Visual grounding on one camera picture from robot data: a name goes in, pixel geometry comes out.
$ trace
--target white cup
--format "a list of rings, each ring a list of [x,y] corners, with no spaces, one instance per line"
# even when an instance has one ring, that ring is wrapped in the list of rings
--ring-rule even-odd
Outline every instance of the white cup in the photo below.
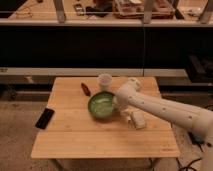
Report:
[[[112,76],[110,74],[100,74],[97,78],[101,91],[107,91],[112,82]]]

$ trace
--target white robotic arm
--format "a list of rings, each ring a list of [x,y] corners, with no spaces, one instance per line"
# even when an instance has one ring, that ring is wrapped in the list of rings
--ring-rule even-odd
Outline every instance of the white robotic arm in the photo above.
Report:
[[[142,109],[204,138],[205,149],[201,171],[213,170],[213,112],[197,106],[178,103],[137,92],[140,81],[130,78],[116,92],[118,106]]]

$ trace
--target cabinet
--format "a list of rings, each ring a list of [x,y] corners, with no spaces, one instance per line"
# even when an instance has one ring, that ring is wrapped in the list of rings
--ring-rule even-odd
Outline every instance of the cabinet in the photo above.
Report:
[[[76,15],[73,4],[94,6],[91,0],[27,0],[9,18],[0,19],[0,75],[149,76],[156,69],[151,76],[158,76],[158,69],[173,69],[186,76],[179,70],[188,54],[213,56],[212,20],[204,23],[192,15],[208,9],[203,16],[209,17],[211,0],[204,1],[171,0],[177,14],[172,19],[149,18],[148,6],[144,23],[118,19],[112,12],[105,17]]]

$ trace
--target green bowl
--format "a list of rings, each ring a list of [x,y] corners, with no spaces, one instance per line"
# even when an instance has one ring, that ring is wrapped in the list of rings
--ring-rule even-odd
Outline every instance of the green bowl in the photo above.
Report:
[[[105,119],[112,115],[114,94],[103,91],[92,96],[88,103],[88,110],[96,119]]]

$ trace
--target table surface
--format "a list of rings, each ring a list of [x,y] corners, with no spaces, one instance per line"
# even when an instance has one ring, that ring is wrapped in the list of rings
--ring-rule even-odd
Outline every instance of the table surface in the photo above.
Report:
[[[142,92],[160,97],[155,78],[138,77]],[[127,77],[113,77],[114,92]],[[100,122],[87,110],[89,97],[81,83],[92,94],[99,92],[96,77],[58,77],[55,80],[48,108],[54,109],[50,123],[39,131],[32,158],[147,158],[177,157],[180,152],[170,123],[143,112],[147,127],[140,130],[126,123],[117,113]]]

